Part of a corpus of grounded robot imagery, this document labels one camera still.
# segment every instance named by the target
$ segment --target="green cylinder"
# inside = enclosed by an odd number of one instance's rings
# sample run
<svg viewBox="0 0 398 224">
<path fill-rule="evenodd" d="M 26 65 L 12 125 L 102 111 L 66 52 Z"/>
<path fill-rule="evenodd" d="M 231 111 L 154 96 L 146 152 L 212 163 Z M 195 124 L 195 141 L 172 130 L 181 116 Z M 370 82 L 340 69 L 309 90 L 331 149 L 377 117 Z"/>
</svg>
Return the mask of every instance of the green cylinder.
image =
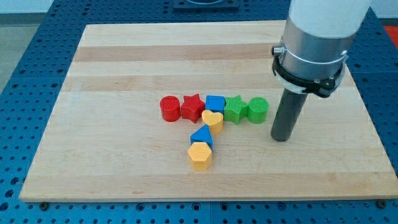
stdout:
<svg viewBox="0 0 398 224">
<path fill-rule="evenodd" d="M 254 124 L 261 124 L 267 119 L 269 103 L 262 97 L 254 97 L 249 102 L 248 120 Z"/>
</svg>

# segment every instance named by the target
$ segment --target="black cylindrical rod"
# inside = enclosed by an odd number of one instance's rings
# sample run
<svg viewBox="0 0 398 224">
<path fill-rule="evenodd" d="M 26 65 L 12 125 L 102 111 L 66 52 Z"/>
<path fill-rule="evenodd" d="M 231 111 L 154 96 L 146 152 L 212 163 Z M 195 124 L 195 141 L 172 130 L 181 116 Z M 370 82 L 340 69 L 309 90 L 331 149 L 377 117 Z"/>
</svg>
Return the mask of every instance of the black cylindrical rod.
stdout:
<svg viewBox="0 0 398 224">
<path fill-rule="evenodd" d="M 307 99 L 307 94 L 296 94 L 287 89 L 284 90 L 280 99 L 278 111 L 276 112 L 271 136 L 276 141 L 287 141 L 292 134 L 296 120 Z"/>
</svg>

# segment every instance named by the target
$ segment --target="wood grain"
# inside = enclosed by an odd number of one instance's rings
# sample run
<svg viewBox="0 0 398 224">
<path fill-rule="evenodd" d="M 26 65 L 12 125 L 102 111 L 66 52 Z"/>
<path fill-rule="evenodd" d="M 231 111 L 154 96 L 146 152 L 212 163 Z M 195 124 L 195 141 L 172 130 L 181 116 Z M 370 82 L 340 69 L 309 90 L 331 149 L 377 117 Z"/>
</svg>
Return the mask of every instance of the wood grain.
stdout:
<svg viewBox="0 0 398 224">
<path fill-rule="evenodd" d="M 284 21 L 87 26 L 20 198 L 398 197 L 397 177 L 349 71 L 330 98 L 308 97 L 288 142 L 270 137 L 283 89 L 267 48 L 278 43 L 283 26 Z M 183 48 L 190 49 L 187 56 L 180 54 Z M 110 49 L 123 53 L 115 56 Z M 203 49 L 205 54 L 197 54 Z M 240 94 L 245 101 L 263 96 L 271 106 L 264 124 L 225 122 L 206 171 L 192 170 L 187 157 L 189 136 L 201 121 L 167 123 L 159 109 L 166 95 L 182 101 L 196 93 L 202 99 Z"/>
</svg>

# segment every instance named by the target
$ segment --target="red cylinder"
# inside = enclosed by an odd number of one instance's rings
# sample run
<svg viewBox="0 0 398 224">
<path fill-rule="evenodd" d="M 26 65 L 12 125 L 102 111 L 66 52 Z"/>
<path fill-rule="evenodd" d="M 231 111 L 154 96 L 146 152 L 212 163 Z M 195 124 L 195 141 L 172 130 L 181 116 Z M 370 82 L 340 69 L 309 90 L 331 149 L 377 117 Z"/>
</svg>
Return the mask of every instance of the red cylinder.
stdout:
<svg viewBox="0 0 398 224">
<path fill-rule="evenodd" d="M 160 110 L 165 121 L 177 121 L 181 117 L 180 100 L 175 96 L 165 96 L 160 101 Z"/>
</svg>

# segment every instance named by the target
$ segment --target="toy block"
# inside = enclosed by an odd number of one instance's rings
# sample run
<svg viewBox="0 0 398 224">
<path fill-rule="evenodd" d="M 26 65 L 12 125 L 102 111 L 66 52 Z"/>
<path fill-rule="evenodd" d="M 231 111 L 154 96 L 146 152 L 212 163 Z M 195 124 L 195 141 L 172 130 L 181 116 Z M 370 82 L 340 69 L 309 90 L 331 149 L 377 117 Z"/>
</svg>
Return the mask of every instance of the toy block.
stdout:
<svg viewBox="0 0 398 224">
<path fill-rule="evenodd" d="M 242 101 L 241 95 L 226 97 L 224 107 L 224 120 L 232 121 L 238 125 L 239 122 L 248 114 L 248 104 Z"/>
<path fill-rule="evenodd" d="M 224 114 L 225 98 L 223 96 L 206 96 L 205 110 Z"/>
<path fill-rule="evenodd" d="M 205 142 L 194 142 L 188 149 L 188 156 L 194 170 L 207 170 L 213 160 L 213 152 Z"/>
<path fill-rule="evenodd" d="M 213 150 L 213 138 L 210 134 L 209 126 L 203 125 L 198 131 L 191 135 L 191 144 L 194 142 L 205 142 L 210 146 L 210 149 Z"/>
<path fill-rule="evenodd" d="M 177 121 L 181 117 L 180 100 L 175 96 L 165 96 L 160 101 L 160 110 L 165 121 Z"/>
<path fill-rule="evenodd" d="M 200 100 L 199 94 L 184 96 L 181 106 L 182 119 L 190 119 L 195 124 L 198 122 L 201 112 L 205 110 L 205 103 Z"/>
<path fill-rule="evenodd" d="M 224 115 L 222 113 L 204 110 L 201 113 L 201 119 L 204 124 L 209 126 L 211 135 L 214 136 L 223 130 Z"/>
<path fill-rule="evenodd" d="M 269 103 L 262 97 L 254 97 L 249 102 L 248 120 L 254 124 L 261 124 L 267 119 Z"/>
</svg>

